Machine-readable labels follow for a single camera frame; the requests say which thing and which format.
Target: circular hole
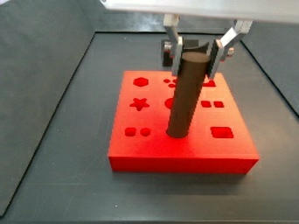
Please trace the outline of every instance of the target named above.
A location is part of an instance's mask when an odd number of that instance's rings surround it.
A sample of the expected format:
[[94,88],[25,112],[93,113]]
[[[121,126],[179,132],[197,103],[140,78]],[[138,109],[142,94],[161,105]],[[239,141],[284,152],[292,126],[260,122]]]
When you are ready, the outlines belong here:
[[125,128],[125,136],[133,137],[136,135],[136,128]]
[[169,98],[164,101],[164,106],[170,109],[173,106],[173,98]]
[[140,134],[142,137],[148,137],[150,135],[150,130],[148,128],[142,128],[140,130]]

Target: hexagonal hole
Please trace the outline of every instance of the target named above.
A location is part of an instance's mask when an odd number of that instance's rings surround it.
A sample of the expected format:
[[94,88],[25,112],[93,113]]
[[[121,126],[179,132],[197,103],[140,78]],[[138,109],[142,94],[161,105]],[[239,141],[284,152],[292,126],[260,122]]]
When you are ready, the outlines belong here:
[[144,77],[136,78],[133,84],[141,88],[148,85],[148,79]]

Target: star-shaped hole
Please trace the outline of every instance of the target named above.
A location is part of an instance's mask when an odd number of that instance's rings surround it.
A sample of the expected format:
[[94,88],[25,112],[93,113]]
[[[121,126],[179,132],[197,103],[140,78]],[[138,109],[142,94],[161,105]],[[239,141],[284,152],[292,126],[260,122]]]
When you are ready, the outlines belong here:
[[132,108],[134,107],[137,111],[140,111],[142,108],[148,108],[149,107],[149,105],[145,103],[145,101],[146,101],[145,98],[141,99],[141,100],[134,98],[133,101],[134,102],[129,104],[129,107],[132,107]]

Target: metal bracket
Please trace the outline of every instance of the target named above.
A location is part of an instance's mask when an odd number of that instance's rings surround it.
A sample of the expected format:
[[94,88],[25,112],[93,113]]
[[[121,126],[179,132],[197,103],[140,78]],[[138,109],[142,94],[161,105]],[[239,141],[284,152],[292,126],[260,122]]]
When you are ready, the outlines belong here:
[[162,28],[166,32],[166,35],[169,37],[170,42],[172,42],[170,56],[175,56],[175,48],[176,48],[176,45],[179,43],[179,34],[177,34],[177,31],[176,31],[179,21],[180,21],[179,15],[164,14]]
[[229,28],[221,39],[216,39],[209,52],[209,69],[208,77],[213,79],[217,72],[220,61],[225,60],[229,54],[229,48],[241,40],[248,34],[252,21],[235,20],[233,27]]
[[175,56],[172,60],[172,75],[177,76],[181,64],[181,56],[183,56],[183,37],[179,37],[179,42],[175,49]]

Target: rectangular hole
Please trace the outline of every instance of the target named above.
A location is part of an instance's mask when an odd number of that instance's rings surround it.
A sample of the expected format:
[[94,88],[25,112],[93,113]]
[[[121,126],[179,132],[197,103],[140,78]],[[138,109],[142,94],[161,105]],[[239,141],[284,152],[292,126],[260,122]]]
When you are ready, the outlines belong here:
[[212,137],[215,138],[233,138],[232,130],[229,127],[211,127]]

